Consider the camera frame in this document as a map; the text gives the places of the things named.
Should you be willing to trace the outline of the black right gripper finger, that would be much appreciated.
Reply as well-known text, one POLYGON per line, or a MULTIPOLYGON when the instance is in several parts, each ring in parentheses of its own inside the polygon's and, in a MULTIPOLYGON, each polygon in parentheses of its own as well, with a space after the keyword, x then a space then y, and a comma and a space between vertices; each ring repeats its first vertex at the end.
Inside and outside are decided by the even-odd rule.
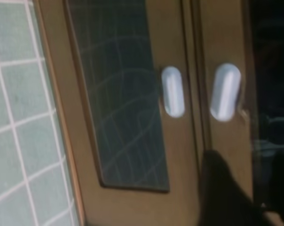
POLYGON ((234 180, 215 150, 205 150, 199 180, 199 226, 272 226, 234 180))

